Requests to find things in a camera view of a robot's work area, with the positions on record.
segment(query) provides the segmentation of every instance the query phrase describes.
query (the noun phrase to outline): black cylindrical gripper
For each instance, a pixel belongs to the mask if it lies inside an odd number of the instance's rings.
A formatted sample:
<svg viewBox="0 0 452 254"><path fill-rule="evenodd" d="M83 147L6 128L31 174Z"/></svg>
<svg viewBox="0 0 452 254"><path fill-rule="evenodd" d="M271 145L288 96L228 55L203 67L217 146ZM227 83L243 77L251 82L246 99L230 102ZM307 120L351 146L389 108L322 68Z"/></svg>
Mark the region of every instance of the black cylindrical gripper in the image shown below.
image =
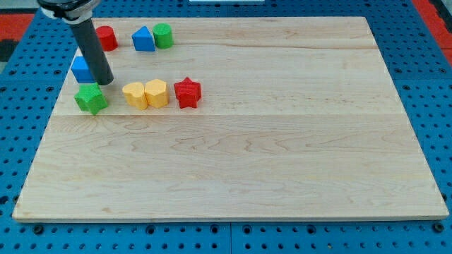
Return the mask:
<svg viewBox="0 0 452 254"><path fill-rule="evenodd" d="M99 85L110 84L113 81L113 73L108 65L99 38L97 38L91 18L82 23L69 26L93 78Z"/></svg>

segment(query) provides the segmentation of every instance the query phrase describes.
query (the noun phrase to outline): red object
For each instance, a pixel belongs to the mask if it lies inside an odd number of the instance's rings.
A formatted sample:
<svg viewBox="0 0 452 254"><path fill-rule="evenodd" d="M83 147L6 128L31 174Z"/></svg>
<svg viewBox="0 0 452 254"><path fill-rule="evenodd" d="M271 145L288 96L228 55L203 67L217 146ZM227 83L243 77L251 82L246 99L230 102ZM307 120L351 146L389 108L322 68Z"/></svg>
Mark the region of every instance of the red object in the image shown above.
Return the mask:
<svg viewBox="0 0 452 254"><path fill-rule="evenodd" d="M103 25L96 29L97 36L99 37L100 44L104 51L112 51L118 47L118 41L114 36L113 28L108 25Z"/></svg>
<svg viewBox="0 0 452 254"><path fill-rule="evenodd" d="M452 34L447 30L444 20L438 15L436 7L429 0L412 0L425 25L443 50L448 62L452 64Z"/></svg>
<svg viewBox="0 0 452 254"><path fill-rule="evenodd" d="M198 107L198 101L202 97L201 84L192 81L189 77L186 77L183 81L174 84L174 91L176 92L176 98L179 100L179 107Z"/></svg>
<svg viewBox="0 0 452 254"><path fill-rule="evenodd" d="M0 41L20 41L35 14L1 14L0 15Z"/></svg>

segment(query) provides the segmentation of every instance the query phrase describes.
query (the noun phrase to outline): red cylinder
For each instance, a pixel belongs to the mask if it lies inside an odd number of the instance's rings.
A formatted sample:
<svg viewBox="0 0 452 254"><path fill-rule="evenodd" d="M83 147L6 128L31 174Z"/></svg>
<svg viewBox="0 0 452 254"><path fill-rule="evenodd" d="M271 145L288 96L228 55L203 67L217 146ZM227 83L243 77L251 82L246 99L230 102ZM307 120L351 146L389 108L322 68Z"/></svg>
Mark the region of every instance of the red cylinder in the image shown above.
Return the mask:
<svg viewBox="0 0 452 254"><path fill-rule="evenodd" d="M108 25L103 25L96 29L97 36L99 37L100 44L104 51L112 51L118 47L118 41L114 36L113 28Z"/></svg>

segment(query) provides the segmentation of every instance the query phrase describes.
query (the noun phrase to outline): blue block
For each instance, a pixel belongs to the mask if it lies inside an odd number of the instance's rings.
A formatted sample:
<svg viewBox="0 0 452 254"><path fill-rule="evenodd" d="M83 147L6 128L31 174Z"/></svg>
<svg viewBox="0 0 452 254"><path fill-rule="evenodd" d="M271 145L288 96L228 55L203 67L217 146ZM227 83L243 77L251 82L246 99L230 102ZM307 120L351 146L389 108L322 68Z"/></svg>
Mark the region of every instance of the blue block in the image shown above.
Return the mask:
<svg viewBox="0 0 452 254"><path fill-rule="evenodd" d="M132 35L133 45L136 51L154 52L154 39L148 28L143 26Z"/></svg>
<svg viewBox="0 0 452 254"><path fill-rule="evenodd" d="M73 75L79 83L94 83L95 80L91 75L90 69L86 64L83 56L77 56L71 67Z"/></svg>

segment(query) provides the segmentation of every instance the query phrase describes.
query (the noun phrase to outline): green block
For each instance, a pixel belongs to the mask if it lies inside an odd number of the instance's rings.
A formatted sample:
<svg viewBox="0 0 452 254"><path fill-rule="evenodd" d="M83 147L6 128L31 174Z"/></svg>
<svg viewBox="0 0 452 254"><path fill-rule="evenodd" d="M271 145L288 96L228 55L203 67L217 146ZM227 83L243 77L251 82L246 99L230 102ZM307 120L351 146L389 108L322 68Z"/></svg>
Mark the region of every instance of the green block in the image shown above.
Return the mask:
<svg viewBox="0 0 452 254"><path fill-rule="evenodd" d="M153 28L155 46L161 49L170 48L174 41L172 39L171 26L166 23L159 23Z"/></svg>
<svg viewBox="0 0 452 254"><path fill-rule="evenodd" d="M80 90L73 98L81 111L89 111L93 115L108 107L107 100L97 83L80 85Z"/></svg>

